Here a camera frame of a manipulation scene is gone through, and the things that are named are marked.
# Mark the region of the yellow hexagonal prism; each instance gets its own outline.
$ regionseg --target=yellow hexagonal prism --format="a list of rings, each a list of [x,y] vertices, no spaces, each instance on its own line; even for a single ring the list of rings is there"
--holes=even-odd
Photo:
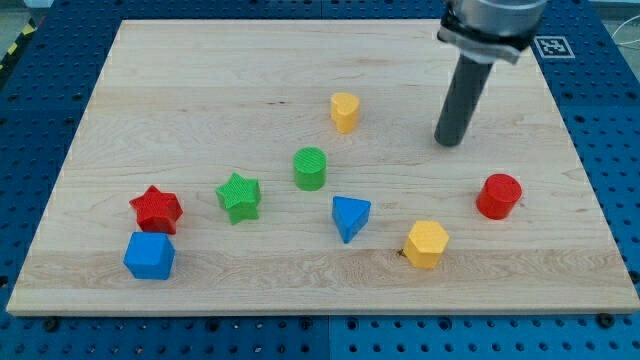
[[[437,221],[416,221],[409,232],[404,254],[411,265],[433,269],[449,242],[449,234]]]

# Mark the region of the wooden board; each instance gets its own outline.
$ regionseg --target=wooden board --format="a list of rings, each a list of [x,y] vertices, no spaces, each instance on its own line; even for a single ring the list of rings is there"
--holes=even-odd
[[[458,56],[437,21],[125,21],[15,286],[14,315],[632,312],[638,297],[535,58],[498,63],[464,143],[433,130]],[[333,92],[362,100],[348,135]],[[328,180],[296,189],[292,157],[325,150]],[[257,177],[260,220],[232,226],[215,187]],[[505,221],[475,209],[516,176]],[[168,281],[122,264],[151,185],[185,209]],[[349,244],[335,194],[369,199]],[[397,251],[416,220],[451,235],[440,265]]]

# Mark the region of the yellow pentagon block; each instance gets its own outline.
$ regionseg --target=yellow pentagon block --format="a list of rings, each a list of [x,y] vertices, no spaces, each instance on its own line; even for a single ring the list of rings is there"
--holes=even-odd
[[[336,123],[338,132],[347,134],[358,125],[360,99],[349,93],[331,95],[331,119]]]
[[[449,242],[449,234],[437,221],[416,221],[409,232],[404,254],[411,265],[433,269]]]

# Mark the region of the blue block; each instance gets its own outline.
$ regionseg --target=blue block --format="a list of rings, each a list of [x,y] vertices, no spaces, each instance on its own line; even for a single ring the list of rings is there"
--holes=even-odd
[[[174,255],[175,249],[167,234],[135,232],[131,235],[124,264],[136,279],[166,280]]]
[[[333,220],[345,244],[362,229],[369,221],[371,202],[342,196],[333,197]]]

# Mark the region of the triangle block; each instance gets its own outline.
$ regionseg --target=triangle block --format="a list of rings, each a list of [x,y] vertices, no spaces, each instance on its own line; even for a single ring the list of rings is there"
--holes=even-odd
[[[342,196],[333,197],[332,216],[345,244],[351,242],[354,236],[369,221],[371,202]]]

